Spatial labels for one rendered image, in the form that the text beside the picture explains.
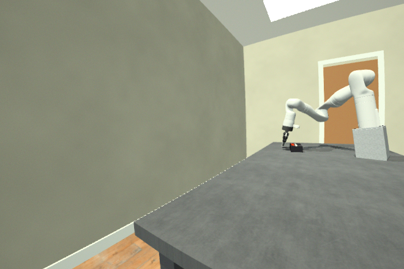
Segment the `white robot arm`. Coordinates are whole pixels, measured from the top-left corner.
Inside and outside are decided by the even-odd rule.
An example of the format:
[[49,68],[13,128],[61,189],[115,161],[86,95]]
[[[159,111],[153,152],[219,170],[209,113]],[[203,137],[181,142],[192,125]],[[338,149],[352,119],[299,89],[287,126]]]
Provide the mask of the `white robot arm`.
[[286,101],[286,115],[283,125],[299,128],[299,125],[294,125],[296,113],[293,112],[292,108],[307,114],[317,122],[325,122],[329,119],[327,112],[329,108],[340,107],[351,97],[354,97],[358,127],[368,128],[380,126],[374,91],[366,88],[374,79],[375,72],[372,70],[356,70],[351,72],[348,78],[349,86],[338,90],[316,110],[300,99],[288,99]]

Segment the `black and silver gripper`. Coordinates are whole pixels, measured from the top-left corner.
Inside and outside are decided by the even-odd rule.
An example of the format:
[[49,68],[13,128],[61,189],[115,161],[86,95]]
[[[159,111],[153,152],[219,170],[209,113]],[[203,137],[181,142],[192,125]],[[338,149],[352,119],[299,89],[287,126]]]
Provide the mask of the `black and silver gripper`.
[[283,132],[283,142],[282,142],[282,147],[284,147],[285,146],[285,142],[286,142],[286,139],[288,139],[287,137],[289,136],[289,131],[292,131],[293,130],[293,127],[287,127],[287,126],[282,126],[282,129],[283,130],[285,130],[285,132]]

